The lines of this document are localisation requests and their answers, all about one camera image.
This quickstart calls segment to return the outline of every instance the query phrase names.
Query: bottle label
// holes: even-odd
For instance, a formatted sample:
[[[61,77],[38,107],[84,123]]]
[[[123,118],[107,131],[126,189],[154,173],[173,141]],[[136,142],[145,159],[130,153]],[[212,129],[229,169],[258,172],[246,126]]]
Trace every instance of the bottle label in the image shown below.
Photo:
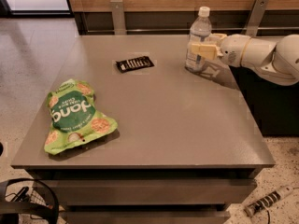
[[[190,33],[189,42],[205,42],[207,37],[208,35],[196,35],[194,33]],[[190,49],[187,50],[186,65],[188,68],[193,71],[200,70],[204,62],[202,60],[204,59],[202,59],[200,55],[192,53]]]

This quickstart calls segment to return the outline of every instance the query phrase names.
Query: snack bag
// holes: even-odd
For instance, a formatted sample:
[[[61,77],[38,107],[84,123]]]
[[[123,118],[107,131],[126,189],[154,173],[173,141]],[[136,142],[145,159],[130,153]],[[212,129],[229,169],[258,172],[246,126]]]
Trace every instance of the snack bag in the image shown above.
[[[50,92],[47,105],[52,117],[45,151],[56,155],[112,133],[117,122],[95,110],[94,90],[87,82],[69,79]]]

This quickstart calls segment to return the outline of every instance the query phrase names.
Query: floor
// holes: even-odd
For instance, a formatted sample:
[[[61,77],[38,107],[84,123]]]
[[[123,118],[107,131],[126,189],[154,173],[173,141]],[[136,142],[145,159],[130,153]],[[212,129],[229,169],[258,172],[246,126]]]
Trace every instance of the floor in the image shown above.
[[[73,19],[0,19],[0,142],[4,146],[0,182],[28,176],[9,164],[78,38]],[[299,138],[265,137],[265,142],[277,165],[257,176],[258,188],[243,203],[229,207],[232,217],[225,224],[266,224],[266,211],[249,218],[244,206],[280,186],[299,188]],[[270,223],[299,224],[298,210],[299,189],[295,189],[269,209]],[[23,223],[31,221],[25,218]]]

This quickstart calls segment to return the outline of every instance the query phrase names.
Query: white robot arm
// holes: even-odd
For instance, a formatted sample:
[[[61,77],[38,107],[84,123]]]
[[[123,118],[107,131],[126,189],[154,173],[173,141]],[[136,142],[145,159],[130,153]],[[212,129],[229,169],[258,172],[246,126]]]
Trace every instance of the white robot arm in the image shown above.
[[[259,77],[288,86],[299,81],[299,35],[288,35],[279,42],[247,35],[212,35],[213,42],[192,44],[192,52],[210,60],[219,58],[234,67],[247,67]]]

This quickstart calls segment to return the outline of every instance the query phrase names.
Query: water bottle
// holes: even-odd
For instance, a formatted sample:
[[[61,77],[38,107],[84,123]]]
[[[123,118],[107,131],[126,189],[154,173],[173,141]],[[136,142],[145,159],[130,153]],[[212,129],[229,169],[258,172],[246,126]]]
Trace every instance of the water bottle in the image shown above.
[[[205,59],[191,52],[192,42],[205,42],[211,34],[212,25],[209,20],[209,7],[200,7],[198,18],[190,28],[189,43],[187,48],[186,68],[191,72],[200,72],[203,69]]]

